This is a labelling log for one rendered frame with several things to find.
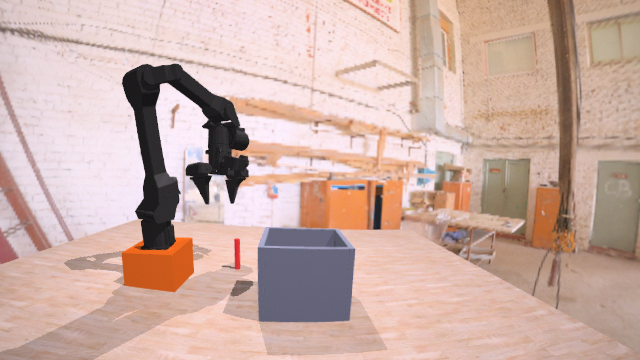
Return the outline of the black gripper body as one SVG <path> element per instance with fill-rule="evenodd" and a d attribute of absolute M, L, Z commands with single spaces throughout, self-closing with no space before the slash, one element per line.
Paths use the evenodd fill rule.
<path fill-rule="evenodd" d="M 228 155 L 228 152 L 232 153 L 232 149 L 225 144 L 211 144 L 208 145 L 208 150 L 205 150 L 205 155 L 209 157 L 209 163 L 196 162 L 188 164 L 185 169 L 186 176 L 198 176 L 198 175 L 226 175 L 228 179 L 235 178 L 247 178 L 249 177 L 249 170 L 245 167 L 245 171 L 241 170 L 229 170 L 229 168 L 216 169 L 216 159 L 219 150 L 224 150 L 223 154 Z"/>

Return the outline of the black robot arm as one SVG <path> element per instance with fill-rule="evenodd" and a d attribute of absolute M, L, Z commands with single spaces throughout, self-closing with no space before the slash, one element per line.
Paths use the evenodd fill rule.
<path fill-rule="evenodd" d="M 142 219 L 144 245 L 141 250 L 168 250 L 176 243 L 171 221 L 175 218 L 181 192 L 177 177 L 168 175 L 165 168 L 156 115 L 160 84 L 169 83 L 201 108 L 208 119 L 202 125 L 209 132 L 208 145 L 225 144 L 231 149 L 243 151 L 249 145 L 249 137 L 245 128 L 240 128 L 232 102 L 212 94 L 177 63 L 156 67 L 146 63 L 129 70 L 122 80 L 126 99 L 134 111 L 145 171 L 144 199 L 135 210 L 137 218 Z M 231 152 L 228 155 L 223 152 L 219 150 L 216 169 L 224 167 L 245 171 L 245 167 L 249 166 L 248 156 L 240 155 L 237 158 L 232 157 Z"/>

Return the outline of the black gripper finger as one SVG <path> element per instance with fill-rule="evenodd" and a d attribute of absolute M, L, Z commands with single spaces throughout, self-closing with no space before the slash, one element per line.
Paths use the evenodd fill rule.
<path fill-rule="evenodd" d="M 239 185 L 244 180 L 246 180 L 246 178 L 235 178 L 235 179 L 225 180 L 231 204 L 234 204 L 236 195 L 239 190 Z"/>
<path fill-rule="evenodd" d="M 212 175 L 198 175 L 190 177 L 190 180 L 193 180 L 193 183 L 196 187 L 198 187 L 198 191 L 200 192 L 204 203 L 209 205 L 209 182 L 212 178 Z"/>

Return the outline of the red peg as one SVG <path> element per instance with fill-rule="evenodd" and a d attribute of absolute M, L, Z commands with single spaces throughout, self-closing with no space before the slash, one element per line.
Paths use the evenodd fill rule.
<path fill-rule="evenodd" d="M 239 238 L 234 239 L 234 244 L 235 244 L 235 256 L 234 256 L 235 269 L 239 270 L 240 269 L 240 239 Z"/>

